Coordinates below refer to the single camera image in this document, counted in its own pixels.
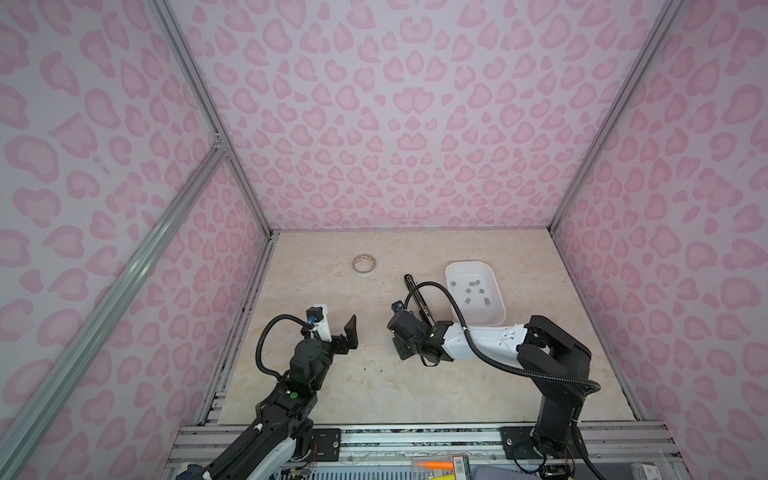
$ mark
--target white tray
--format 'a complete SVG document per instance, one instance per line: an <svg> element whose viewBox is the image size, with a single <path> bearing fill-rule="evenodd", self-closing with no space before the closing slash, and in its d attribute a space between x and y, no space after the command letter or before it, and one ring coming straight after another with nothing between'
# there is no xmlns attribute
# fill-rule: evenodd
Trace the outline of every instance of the white tray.
<svg viewBox="0 0 768 480"><path fill-rule="evenodd" d="M483 262L454 262L445 268L445 282L467 325L497 326L507 319L493 269ZM456 312L453 318L458 322Z"/></svg>

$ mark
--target roll of tape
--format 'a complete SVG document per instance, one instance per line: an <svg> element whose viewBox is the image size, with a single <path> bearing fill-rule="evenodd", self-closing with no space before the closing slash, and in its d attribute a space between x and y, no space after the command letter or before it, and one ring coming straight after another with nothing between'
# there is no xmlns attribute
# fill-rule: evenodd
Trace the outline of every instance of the roll of tape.
<svg viewBox="0 0 768 480"><path fill-rule="evenodd" d="M376 259L373 255L364 253L352 260L352 271L360 278L368 278L376 270Z"/></svg>

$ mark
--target orange pen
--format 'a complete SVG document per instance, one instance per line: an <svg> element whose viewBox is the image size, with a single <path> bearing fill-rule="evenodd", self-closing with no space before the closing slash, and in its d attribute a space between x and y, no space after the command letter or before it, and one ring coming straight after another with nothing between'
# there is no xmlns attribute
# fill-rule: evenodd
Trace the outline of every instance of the orange pen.
<svg viewBox="0 0 768 480"><path fill-rule="evenodd" d="M416 466L432 470L453 470L453 462L417 462Z"/></svg>

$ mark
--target table surface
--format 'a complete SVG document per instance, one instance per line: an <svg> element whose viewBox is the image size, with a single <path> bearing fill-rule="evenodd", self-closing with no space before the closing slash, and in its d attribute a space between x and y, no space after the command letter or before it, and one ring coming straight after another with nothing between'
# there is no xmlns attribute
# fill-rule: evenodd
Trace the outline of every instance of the table surface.
<svg viewBox="0 0 768 480"><path fill-rule="evenodd" d="M378 266L370 278L352 271L352 258L369 253ZM281 313L304 318L325 303L334 334L357 315L359 348L338 355L310 418L317 424L413 422L533 422L541 394L530 379L509 375L479 359L425 368L418 356L401 360L386 324L390 305L407 294L403 276L445 284L445 268L480 260L494 270L507 310L504 325L543 315L592 351L589 377L602 390L589 396L583 420L634 420L584 307L546 230L451 230L282 233L273 251L253 317L240 347L219 418L248 424L254 406L275 386L256 368L253 353L266 323ZM435 319L452 319L437 289L421 290ZM283 321L270 331L263 362L284 372L301 340Z"/></svg>

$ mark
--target pink heart pattern wallpaper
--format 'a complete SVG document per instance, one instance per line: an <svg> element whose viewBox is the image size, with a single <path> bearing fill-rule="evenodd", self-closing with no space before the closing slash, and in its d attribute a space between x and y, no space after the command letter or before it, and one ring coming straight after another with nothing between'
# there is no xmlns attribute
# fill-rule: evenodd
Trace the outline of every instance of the pink heart pattern wallpaper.
<svg viewBox="0 0 768 480"><path fill-rule="evenodd" d="M544 226L662 0L176 0L277 229Z"/></svg>
<svg viewBox="0 0 768 480"><path fill-rule="evenodd" d="M213 143L148 13L0 6L0 433Z"/></svg>
<svg viewBox="0 0 768 480"><path fill-rule="evenodd" d="M158 478L201 407L261 243L222 165L19 478Z"/></svg>
<svg viewBox="0 0 768 480"><path fill-rule="evenodd" d="M557 242L696 480L768 470L765 2L692 2Z"/></svg>

